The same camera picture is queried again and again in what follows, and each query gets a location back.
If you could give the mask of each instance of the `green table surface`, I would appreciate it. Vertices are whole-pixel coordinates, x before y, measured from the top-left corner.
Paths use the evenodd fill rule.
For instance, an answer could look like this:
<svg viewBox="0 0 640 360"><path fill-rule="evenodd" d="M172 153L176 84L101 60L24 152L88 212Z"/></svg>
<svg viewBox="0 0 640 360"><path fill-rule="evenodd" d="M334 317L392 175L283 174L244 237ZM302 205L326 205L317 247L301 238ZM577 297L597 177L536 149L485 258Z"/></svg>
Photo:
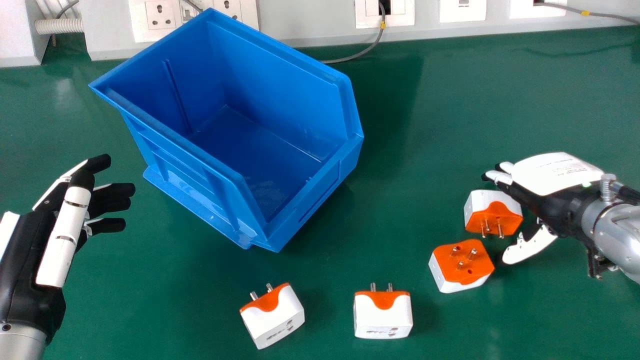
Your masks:
<svg viewBox="0 0 640 360"><path fill-rule="evenodd" d="M82 36L58 37L42 66L0 70L0 209L29 211L62 172L103 152L113 166L97 182L138 192L127 229L75 258L45 358L637 358L640 285L587 277L574 239L454 294L438 292L427 261L477 237L462 207L491 187L480 175L496 162L567 151L640 186L638 41L637 28L608 28L398 42L336 65L355 89L360 162L275 254L240 249L146 182L119 113L87 87L119 61L91 62ZM496 254L511 240L485 244ZM290 282L307 321L258 351L238 310L267 282ZM353 336L353 295L370 282L411 292L408 338Z"/></svg>

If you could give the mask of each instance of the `printed label on robotic hand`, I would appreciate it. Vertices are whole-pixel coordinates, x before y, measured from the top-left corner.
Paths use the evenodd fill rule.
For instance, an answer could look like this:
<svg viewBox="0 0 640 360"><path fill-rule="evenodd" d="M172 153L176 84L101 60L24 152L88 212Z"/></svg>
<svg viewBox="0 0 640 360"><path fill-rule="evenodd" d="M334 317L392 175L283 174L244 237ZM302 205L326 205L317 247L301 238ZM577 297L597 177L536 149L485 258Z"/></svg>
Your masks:
<svg viewBox="0 0 640 360"><path fill-rule="evenodd" d="M603 173L599 168L566 152L552 152L515 163L511 176L515 183L545 196L575 185L600 180Z"/></svg>

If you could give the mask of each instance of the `blue storage container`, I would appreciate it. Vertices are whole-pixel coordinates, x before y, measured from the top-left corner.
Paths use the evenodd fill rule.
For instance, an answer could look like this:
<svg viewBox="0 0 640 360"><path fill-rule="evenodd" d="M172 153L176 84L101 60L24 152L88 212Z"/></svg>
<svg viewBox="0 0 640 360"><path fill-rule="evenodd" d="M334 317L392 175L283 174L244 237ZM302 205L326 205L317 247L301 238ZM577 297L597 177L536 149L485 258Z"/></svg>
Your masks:
<svg viewBox="0 0 640 360"><path fill-rule="evenodd" d="M364 139L347 76L214 10L90 86L144 177L244 249L280 251Z"/></svg>

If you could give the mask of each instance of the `robotic arm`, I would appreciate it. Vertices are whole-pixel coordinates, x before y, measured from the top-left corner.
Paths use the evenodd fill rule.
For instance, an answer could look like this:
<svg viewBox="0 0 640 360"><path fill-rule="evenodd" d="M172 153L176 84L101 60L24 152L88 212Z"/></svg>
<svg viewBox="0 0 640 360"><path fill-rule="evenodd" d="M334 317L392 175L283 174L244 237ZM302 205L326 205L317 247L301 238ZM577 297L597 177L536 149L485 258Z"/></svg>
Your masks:
<svg viewBox="0 0 640 360"><path fill-rule="evenodd" d="M122 218L97 218L126 210L131 183L94 188L94 174L111 166L104 154L64 173L32 212L6 212L0 221L0 354L38 360L62 324L62 287L73 257L89 236L124 230Z"/></svg>
<svg viewBox="0 0 640 360"><path fill-rule="evenodd" d="M565 152L541 154L518 163L503 162L483 179L537 217L502 262L514 264L573 236L587 248L589 276L621 270L640 283L640 192L599 168Z"/></svg>

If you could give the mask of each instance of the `power adapter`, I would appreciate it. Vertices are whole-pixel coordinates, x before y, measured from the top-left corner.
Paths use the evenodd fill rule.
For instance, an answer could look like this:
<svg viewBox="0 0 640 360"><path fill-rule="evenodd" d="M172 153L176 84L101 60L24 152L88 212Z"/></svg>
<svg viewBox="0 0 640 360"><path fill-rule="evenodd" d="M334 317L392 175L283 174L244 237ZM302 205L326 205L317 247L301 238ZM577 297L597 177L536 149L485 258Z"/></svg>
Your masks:
<svg viewBox="0 0 640 360"><path fill-rule="evenodd" d="M280 341L305 323L305 310L288 282L272 288L259 297L251 292L252 301L240 309L240 316L258 349Z"/></svg>
<svg viewBox="0 0 640 360"><path fill-rule="evenodd" d="M483 238L487 234L511 236L522 219L520 204L498 190L474 190L465 203L465 229Z"/></svg>
<svg viewBox="0 0 640 360"><path fill-rule="evenodd" d="M454 293L484 284L495 267L482 242L469 239L437 247L429 269L440 292Z"/></svg>
<svg viewBox="0 0 640 360"><path fill-rule="evenodd" d="M391 284L386 291L358 291L353 299L355 336L362 339L400 339L409 336L413 327L411 295L394 291Z"/></svg>

